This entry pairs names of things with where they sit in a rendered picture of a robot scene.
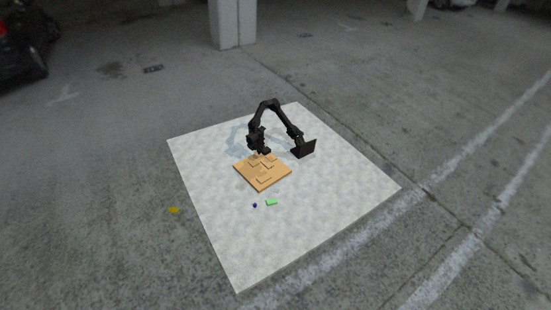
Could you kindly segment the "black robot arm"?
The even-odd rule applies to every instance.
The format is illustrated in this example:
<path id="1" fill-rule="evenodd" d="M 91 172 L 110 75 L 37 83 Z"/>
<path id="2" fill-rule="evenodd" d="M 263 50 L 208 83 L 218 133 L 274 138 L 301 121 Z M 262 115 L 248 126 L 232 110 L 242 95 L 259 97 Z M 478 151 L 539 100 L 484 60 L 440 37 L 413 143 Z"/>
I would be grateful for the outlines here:
<path id="1" fill-rule="evenodd" d="M 277 116 L 281 119 L 282 123 L 287 128 L 286 133 L 288 134 L 288 136 L 292 138 L 292 140 L 294 139 L 296 147 L 306 143 L 303 138 L 304 132 L 299 130 L 297 126 L 291 123 L 291 121 L 287 118 L 285 113 L 281 110 L 279 101 L 276 98 L 273 98 L 266 101 L 262 101 L 259 104 L 259 107 L 255 112 L 254 116 L 248 122 L 248 134 L 245 137 L 246 137 L 246 141 L 248 143 L 247 146 L 249 149 L 256 150 L 259 146 L 259 142 L 257 140 L 264 138 L 264 130 L 266 128 L 263 126 L 259 127 L 260 121 L 261 121 L 260 118 L 264 110 L 268 108 L 274 111 L 277 114 Z"/>

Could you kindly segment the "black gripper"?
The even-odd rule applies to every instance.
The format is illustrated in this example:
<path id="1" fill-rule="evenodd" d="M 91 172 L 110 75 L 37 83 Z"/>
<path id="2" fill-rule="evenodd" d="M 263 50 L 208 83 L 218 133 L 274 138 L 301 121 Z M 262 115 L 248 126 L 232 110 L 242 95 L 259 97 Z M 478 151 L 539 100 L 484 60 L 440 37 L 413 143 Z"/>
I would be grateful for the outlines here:
<path id="1" fill-rule="evenodd" d="M 271 149 L 269 147 L 265 147 L 264 140 L 265 140 L 265 138 L 257 140 L 259 142 L 259 146 L 256 150 L 257 150 L 258 154 L 262 153 L 265 156 L 266 154 L 269 154 L 271 152 Z"/>

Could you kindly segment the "tan board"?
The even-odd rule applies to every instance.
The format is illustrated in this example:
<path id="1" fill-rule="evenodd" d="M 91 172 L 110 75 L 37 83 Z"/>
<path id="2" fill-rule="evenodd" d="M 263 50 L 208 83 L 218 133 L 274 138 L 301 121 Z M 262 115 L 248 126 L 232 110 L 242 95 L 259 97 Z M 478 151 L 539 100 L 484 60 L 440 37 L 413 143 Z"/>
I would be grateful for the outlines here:
<path id="1" fill-rule="evenodd" d="M 232 167 L 258 192 L 289 175 L 292 170 L 272 153 L 257 152 L 235 163 Z"/>

